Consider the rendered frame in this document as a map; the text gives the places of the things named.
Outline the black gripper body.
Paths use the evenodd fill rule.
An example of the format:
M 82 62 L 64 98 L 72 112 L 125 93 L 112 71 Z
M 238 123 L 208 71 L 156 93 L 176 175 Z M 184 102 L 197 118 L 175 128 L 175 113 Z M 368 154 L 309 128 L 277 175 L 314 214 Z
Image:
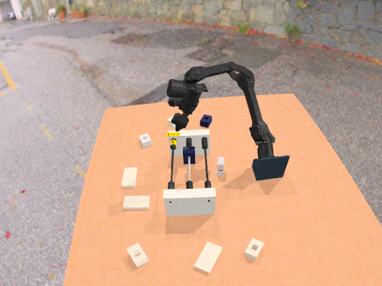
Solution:
M 186 128 L 188 122 L 189 122 L 189 118 L 188 118 L 188 115 L 189 114 L 192 114 L 194 109 L 198 106 L 198 103 L 200 102 L 199 100 L 196 101 L 196 102 L 192 102 L 188 99 L 186 99 L 186 97 L 184 96 L 184 98 L 182 99 L 183 101 L 183 105 L 182 105 L 182 114 L 180 113 L 175 113 L 174 116 L 172 117 L 172 120 L 171 122 L 183 129 Z

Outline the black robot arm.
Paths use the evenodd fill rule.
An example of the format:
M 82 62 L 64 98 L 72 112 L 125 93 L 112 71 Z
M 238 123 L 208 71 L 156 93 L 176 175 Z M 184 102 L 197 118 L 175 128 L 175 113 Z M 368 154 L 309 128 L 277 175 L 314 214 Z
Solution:
M 239 72 L 238 74 L 234 71 Z M 178 109 L 182 109 L 184 96 L 186 99 L 196 102 L 199 100 L 202 92 L 208 92 L 204 84 L 196 84 L 206 77 L 216 76 L 222 73 L 227 73 L 235 80 L 245 95 L 247 106 L 252 120 L 252 125 L 249 127 L 250 137 L 258 145 L 258 158 L 275 157 L 273 151 L 273 143 L 276 138 L 272 135 L 267 124 L 263 121 L 257 96 L 254 91 L 255 77 L 249 69 L 244 66 L 235 64 L 234 62 L 226 62 L 224 64 L 203 67 L 191 67 L 184 75 L 183 80 L 170 79 L 167 89 L 169 97 L 168 105 Z M 266 141 L 266 142 L 264 142 Z

